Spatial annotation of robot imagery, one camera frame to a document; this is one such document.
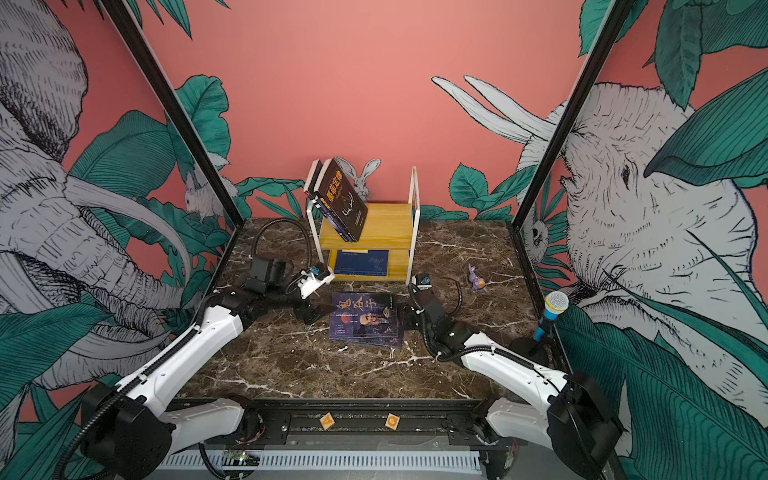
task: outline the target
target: rabbit ear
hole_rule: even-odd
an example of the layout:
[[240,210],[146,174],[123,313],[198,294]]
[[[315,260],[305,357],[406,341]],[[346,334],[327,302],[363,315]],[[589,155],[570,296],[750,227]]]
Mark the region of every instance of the rabbit ear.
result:
[[368,178],[370,175],[376,171],[377,168],[381,167],[382,161],[380,158],[374,158],[370,162],[366,164],[366,167],[362,169],[362,175],[360,178]]
[[350,162],[344,160],[341,157],[334,157],[334,160],[339,162],[341,171],[344,172],[347,177],[352,178],[353,180],[357,179],[357,170],[355,170]]

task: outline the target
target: black metal frame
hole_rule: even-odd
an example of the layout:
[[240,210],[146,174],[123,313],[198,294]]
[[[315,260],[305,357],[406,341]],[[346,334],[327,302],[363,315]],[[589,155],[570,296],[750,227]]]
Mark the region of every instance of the black metal frame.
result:
[[230,220],[235,225],[235,230],[239,230],[243,226],[243,217],[221,183],[219,173],[210,162],[202,140],[197,135],[190,118],[187,116],[187,112],[181,107],[176,92],[165,77],[163,70],[157,63],[157,59],[152,54],[152,50],[147,46],[144,35],[134,23],[128,8],[121,0],[103,0],[102,5],[131,51],[131,54],[133,54],[136,63],[147,78],[152,90],[154,90],[154,93],[163,105],[170,121],[173,122],[182,140],[184,140],[187,148],[189,148],[192,158],[200,166],[208,183],[214,189],[219,201],[223,204],[224,211],[227,212]]
[[634,0],[615,0],[614,6],[608,13],[608,17],[605,20],[605,24],[600,31],[598,38],[594,42],[587,62],[584,64],[584,69],[581,71],[576,86],[574,87],[573,94],[565,105],[563,110],[563,116],[560,118],[558,126],[554,129],[552,139],[547,145],[547,150],[544,153],[541,163],[536,170],[536,174],[533,177],[531,186],[528,188],[528,193],[523,199],[523,203],[520,206],[517,214],[515,215],[515,221],[512,223],[512,227],[515,231],[520,230],[525,217],[528,212],[531,211],[538,192],[547,180],[549,171],[552,169],[555,161],[560,157],[560,152],[565,144],[565,139],[568,134],[571,133],[578,114],[581,111],[581,107],[584,106],[584,102],[587,100],[592,85],[598,79],[600,70],[603,68],[608,53],[611,52],[616,39],[621,30],[621,26],[629,16],[629,12],[632,9]]

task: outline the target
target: wooden block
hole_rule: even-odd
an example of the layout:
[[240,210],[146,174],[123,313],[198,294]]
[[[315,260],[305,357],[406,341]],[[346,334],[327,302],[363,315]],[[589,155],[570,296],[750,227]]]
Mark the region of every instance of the wooden block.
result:
[[331,428],[334,423],[336,423],[336,420],[333,419],[333,416],[331,415],[331,412],[326,413],[320,419],[320,425],[323,426],[323,430],[327,430],[327,429]]
[[397,424],[400,423],[400,417],[389,414],[386,416],[386,426],[388,429],[397,430]]

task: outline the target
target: blue book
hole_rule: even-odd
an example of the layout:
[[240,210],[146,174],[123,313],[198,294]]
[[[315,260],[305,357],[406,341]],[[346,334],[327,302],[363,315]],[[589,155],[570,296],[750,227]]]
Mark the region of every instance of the blue book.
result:
[[336,275],[387,276],[389,250],[368,250],[368,253],[345,252],[336,256]]

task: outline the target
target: elephant eye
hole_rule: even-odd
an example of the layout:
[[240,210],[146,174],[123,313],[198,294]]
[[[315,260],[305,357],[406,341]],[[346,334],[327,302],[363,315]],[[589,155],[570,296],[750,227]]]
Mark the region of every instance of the elephant eye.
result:
[[621,169],[621,179],[624,181],[624,186],[629,190],[629,166],[624,165]]

